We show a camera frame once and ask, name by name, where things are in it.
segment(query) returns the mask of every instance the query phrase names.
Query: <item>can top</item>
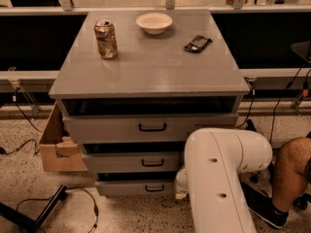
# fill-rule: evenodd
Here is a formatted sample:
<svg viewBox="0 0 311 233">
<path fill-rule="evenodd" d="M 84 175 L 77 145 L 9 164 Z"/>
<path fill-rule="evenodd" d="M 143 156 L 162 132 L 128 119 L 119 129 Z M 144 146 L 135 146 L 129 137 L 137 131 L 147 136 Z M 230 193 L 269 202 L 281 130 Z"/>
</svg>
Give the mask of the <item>can top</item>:
<svg viewBox="0 0 311 233">
<path fill-rule="evenodd" d="M 101 19 L 99 21 L 96 21 L 96 26 L 98 27 L 109 27 L 111 24 L 111 21 L 107 19 Z"/>
</svg>

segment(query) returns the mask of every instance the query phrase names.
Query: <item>gray tabletop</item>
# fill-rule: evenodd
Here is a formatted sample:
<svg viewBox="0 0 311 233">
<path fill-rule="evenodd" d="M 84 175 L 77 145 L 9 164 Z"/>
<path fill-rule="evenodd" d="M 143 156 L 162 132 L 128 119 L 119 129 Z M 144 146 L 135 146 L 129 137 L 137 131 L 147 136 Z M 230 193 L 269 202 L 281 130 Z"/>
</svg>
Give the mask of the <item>gray tabletop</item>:
<svg viewBox="0 0 311 233">
<path fill-rule="evenodd" d="M 149 35 L 136 18 L 149 12 L 173 23 Z M 107 18 L 116 28 L 119 54 L 98 53 L 94 24 Z M 203 52 L 184 46 L 196 35 L 213 40 Z M 106 10 L 89 12 L 50 91 L 56 99 L 247 94 L 249 88 L 208 10 Z"/>
</svg>

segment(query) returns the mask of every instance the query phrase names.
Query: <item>cardboard box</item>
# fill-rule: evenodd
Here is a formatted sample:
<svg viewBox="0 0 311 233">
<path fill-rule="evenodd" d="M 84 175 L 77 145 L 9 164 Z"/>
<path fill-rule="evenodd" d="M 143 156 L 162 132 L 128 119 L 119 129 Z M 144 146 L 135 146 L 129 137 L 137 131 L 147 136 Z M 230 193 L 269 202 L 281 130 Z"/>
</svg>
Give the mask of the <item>cardboard box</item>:
<svg viewBox="0 0 311 233">
<path fill-rule="evenodd" d="M 44 171 L 86 171 L 79 146 L 66 135 L 61 111 L 55 104 L 39 142 Z"/>
</svg>

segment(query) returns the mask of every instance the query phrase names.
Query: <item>can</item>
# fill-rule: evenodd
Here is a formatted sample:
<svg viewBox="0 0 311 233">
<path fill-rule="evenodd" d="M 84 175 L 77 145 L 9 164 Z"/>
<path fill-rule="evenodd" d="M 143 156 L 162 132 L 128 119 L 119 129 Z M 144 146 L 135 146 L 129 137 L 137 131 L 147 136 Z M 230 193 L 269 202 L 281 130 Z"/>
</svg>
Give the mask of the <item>can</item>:
<svg viewBox="0 0 311 233">
<path fill-rule="evenodd" d="M 94 31 L 101 57 L 109 59 L 117 56 L 118 47 L 114 24 L 110 20 L 101 19 L 96 21 Z"/>
</svg>

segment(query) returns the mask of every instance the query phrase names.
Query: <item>black metal stand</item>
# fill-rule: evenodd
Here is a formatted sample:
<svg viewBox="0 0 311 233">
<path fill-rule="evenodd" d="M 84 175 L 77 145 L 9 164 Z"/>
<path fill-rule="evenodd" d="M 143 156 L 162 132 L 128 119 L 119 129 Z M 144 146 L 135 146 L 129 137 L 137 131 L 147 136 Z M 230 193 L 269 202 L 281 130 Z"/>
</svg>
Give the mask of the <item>black metal stand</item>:
<svg viewBox="0 0 311 233">
<path fill-rule="evenodd" d="M 31 219 L 28 216 L 25 216 L 16 210 L 0 203 L 0 216 L 4 217 L 5 219 L 13 222 L 14 224 L 18 225 L 19 227 L 26 229 L 28 233 L 35 233 L 41 227 L 45 219 L 48 217 L 54 206 L 57 204 L 59 200 L 64 200 L 67 197 L 67 193 L 65 190 L 67 187 L 62 185 L 53 198 L 50 200 L 49 204 L 46 208 L 39 214 L 36 220 Z"/>
</svg>

